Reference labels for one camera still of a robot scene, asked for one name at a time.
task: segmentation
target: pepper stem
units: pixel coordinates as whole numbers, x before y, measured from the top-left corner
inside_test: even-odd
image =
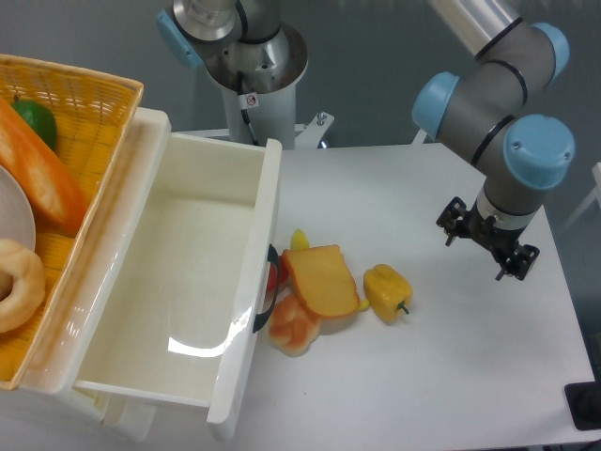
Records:
[[[397,307],[397,310],[404,310],[405,313],[409,314],[409,311],[407,310],[407,308],[405,307],[405,301],[402,301]]]

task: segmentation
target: bread loaf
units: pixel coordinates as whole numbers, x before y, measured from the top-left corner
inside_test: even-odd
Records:
[[[34,213],[75,236],[87,200],[75,177],[27,123],[0,99],[0,164],[25,192]]]

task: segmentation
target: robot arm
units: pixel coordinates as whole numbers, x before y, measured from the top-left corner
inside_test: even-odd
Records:
[[[564,68],[569,48],[546,23],[528,25],[501,0],[430,0],[480,64],[459,80],[436,75],[420,92],[413,120],[432,138],[486,176],[471,210],[456,197],[437,224],[448,235],[471,238],[522,280],[539,251],[518,237],[563,179],[574,138],[557,119],[513,114]]]
[[[294,86],[308,56],[301,35],[281,22],[280,0],[174,0],[157,26],[180,62],[204,63],[221,86],[230,139],[294,147]]]

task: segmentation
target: orange basket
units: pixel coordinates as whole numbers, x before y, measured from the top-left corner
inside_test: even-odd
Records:
[[[111,74],[0,54],[0,97],[12,102],[18,96],[50,108],[58,129],[56,154],[89,201],[74,239],[41,227],[37,231],[46,297],[29,321],[0,334],[0,390],[18,387],[43,341],[143,90],[141,83]]]

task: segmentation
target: white tabletop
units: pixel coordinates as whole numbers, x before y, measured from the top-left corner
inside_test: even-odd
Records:
[[[302,228],[336,243],[362,291],[377,263],[414,288],[409,316],[372,311],[284,356],[262,331],[234,439],[215,443],[205,413],[161,408],[143,443],[0,416],[12,449],[451,450],[587,442],[563,387],[591,371],[543,211],[523,242],[541,249],[525,281],[495,280],[472,241],[449,248],[435,224],[455,195],[470,206],[483,178],[440,145],[288,151],[275,246]]]

